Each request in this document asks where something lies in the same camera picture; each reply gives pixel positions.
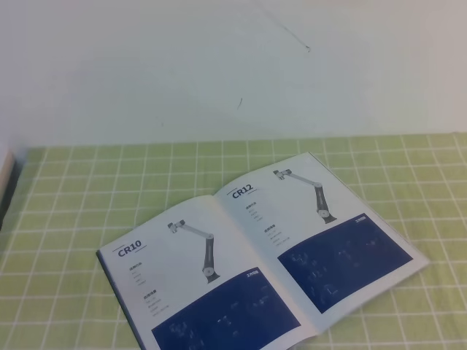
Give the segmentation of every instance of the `scratch mark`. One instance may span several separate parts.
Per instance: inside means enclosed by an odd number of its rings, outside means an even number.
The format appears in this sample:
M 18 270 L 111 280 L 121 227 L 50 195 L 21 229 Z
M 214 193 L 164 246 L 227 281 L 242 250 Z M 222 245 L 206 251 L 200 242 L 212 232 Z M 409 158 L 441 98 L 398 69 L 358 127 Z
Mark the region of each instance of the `scratch mark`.
M 263 12 L 263 14 L 271 20 L 276 26 L 279 26 L 280 28 L 284 29 L 286 32 L 288 32 L 301 46 L 305 47 L 308 52 L 311 51 L 310 46 L 305 44 L 298 36 L 297 34 L 293 33 L 287 26 L 285 26 L 279 18 L 276 17 L 274 13 L 266 9 L 263 4 L 260 2 L 260 0 L 252 0 L 252 2 Z

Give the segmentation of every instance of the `booklet page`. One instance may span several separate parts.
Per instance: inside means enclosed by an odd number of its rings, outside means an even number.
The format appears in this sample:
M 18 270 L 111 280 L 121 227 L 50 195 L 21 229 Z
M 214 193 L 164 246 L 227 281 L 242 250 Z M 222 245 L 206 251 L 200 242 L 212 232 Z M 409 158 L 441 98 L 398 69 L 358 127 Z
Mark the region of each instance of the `booklet page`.
M 310 154 L 241 176 L 216 198 L 320 330 L 427 263 Z
M 316 334 L 212 196 L 101 249 L 146 349 L 286 349 Z

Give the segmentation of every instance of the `robotic arm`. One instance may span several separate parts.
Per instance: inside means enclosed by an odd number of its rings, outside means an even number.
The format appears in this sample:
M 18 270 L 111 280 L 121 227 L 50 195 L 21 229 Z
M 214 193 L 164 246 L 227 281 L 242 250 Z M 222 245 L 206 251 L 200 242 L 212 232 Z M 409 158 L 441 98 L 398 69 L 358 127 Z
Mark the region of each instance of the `robotic arm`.
M 207 283 L 211 283 L 212 281 L 218 279 L 220 276 L 216 274 L 216 271 L 214 271 L 214 235 L 188 226 L 185 224 L 184 220 L 180 220 L 179 222 L 175 223 L 171 222 L 167 226 L 169 226 L 169 229 L 172 231 L 172 233 L 176 233 L 177 229 L 182 228 L 185 231 L 195 233 L 196 235 L 206 239 L 206 254 L 204 255 L 203 273 L 207 278 Z
M 336 218 L 333 217 L 331 213 L 329 213 L 328 204 L 326 203 L 326 199 L 324 198 L 324 191 L 323 191 L 322 184 L 320 184 L 319 182 L 314 182 L 314 181 L 305 179 L 301 176 L 295 175 L 292 173 L 290 169 L 287 169 L 284 171 L 274 170 L 274 174 L 279 178 L 279 180 L 285 179 L 285 176 L 287 175 L 296 180 L 302 181 L 306 184 L 310 184 L 311 186 L 313 186 L 314 191 L 316 192 L 316 206 L 317 206 L 316 212 L 318 213 L 318 215 L 320 215 L 320 217 L 324 219 L 324 222 L 326 224 L 336 220 Z

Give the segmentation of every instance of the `dark blue panel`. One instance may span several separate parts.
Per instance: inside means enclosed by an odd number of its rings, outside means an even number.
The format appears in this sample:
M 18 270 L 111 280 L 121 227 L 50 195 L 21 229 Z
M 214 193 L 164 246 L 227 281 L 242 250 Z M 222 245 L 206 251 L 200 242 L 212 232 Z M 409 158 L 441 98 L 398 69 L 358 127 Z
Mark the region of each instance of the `dark blue panel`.
M 365 214 L 312 236 L 279 256 L 321 314 L 410 260 L 412 257 Z
M 253 268 L 158 325 L 153 335 L 162 350 L 258 350 L 299 325 Z

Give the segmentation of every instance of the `green checkered tablecloth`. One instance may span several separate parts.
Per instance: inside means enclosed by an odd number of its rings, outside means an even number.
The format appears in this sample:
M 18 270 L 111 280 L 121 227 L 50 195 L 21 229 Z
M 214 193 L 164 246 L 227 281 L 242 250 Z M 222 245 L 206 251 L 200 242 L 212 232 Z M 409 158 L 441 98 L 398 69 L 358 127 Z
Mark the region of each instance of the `green checkered tablecloth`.
M 432 261 L 297 349 L 467 349 L 467 133 L 32 149 L 0 232 L 0 347 L 134 349 L 95 251 L 310 151 Z

